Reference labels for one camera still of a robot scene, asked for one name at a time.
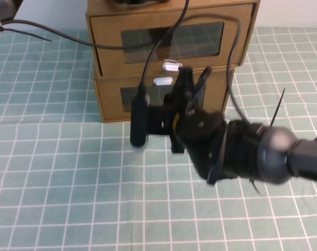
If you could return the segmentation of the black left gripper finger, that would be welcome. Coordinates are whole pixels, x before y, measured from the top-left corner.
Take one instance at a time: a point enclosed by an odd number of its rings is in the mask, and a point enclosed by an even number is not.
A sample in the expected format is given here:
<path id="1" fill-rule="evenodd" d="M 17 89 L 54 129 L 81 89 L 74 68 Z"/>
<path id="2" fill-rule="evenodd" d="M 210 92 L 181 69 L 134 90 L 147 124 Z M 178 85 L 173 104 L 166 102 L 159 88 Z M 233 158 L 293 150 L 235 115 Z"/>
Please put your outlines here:
<path id="1" fill-rule="evenodd" d="M 171 91 L 173 105 L 185 105 L 193 100 L 193 70 L 181 67 Z"/>

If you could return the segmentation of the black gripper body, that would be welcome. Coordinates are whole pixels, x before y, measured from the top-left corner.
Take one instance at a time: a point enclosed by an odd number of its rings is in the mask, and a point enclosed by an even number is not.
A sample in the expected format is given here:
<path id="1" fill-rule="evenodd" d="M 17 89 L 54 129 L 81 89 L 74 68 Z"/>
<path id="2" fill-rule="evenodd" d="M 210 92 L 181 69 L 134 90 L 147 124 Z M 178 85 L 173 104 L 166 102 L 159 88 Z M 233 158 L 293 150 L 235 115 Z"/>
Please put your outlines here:
<path id="1" fill-rule="evenodd" d="M 166 94 L 164 107 L 172 114 L 165 120 L 170 130 L 171 151 L 184 153 L 189 147 L 201 147 L 226 126 L 219 111 L 207 112 L 189 95 Z"/>

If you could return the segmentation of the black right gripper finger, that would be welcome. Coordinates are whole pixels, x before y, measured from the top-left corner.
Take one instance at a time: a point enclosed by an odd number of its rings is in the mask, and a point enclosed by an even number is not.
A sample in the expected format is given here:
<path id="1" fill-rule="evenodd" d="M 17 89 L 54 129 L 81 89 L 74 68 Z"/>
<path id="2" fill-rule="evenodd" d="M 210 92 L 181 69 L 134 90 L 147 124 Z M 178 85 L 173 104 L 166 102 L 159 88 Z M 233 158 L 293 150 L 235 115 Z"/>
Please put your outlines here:
<path id="1" fill-rule="evenodd" d="M 194 91 L 194 102 L 203 102 L 206 90 L 206 81 L 211 74 L 211 67 L 206 67 L 200 74 Z"/>

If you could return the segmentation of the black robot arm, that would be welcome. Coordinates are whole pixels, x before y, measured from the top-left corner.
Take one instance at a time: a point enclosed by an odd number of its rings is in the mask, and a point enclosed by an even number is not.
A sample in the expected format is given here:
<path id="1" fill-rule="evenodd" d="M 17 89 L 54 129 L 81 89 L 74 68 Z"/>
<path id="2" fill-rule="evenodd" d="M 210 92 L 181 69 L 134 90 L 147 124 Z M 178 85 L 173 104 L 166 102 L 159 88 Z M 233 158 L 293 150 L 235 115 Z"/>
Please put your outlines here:
<path id="1" fill-rule="evenodd" d="M 179 69 L 172 96 L 181 107 L 172 133 L 184 147 L 208 185 L 224 179 L 245 178 L 281 185 L 293 177 L 317 182 L 317 138 L 297 138 L 285 127 L 245 120 L 226 121 L 220 112 L 207 112 L 198 103 L 210 68 L 198 82 L 189 67 Z"/>

